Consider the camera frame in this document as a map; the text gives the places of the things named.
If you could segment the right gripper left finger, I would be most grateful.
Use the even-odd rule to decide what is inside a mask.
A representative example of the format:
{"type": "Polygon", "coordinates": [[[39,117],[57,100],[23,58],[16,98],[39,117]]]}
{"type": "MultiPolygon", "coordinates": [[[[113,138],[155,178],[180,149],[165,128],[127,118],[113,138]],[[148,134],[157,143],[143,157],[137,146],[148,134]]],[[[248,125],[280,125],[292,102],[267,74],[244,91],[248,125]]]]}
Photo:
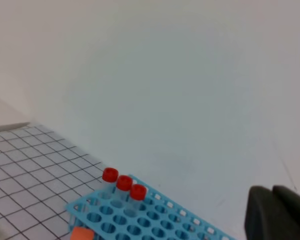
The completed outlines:
{"type": "Polygon", "coordinates": [[[287,240],[289,223],[288,212],[269,189],[250,188],[244,221],[248,240],[287,240]]]}

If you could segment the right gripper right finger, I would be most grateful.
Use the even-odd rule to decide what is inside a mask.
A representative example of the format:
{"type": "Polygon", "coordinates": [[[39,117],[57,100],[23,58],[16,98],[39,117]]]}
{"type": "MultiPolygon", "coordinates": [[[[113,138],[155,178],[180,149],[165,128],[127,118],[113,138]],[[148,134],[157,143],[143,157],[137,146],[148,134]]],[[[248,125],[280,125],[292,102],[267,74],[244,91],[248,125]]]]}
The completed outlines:
{"type": "Polygon", "coordinates": [[[300,227],[300,195],[282,185],[273,186],[272,192],[280,199],[292,219],[300,227]]]}

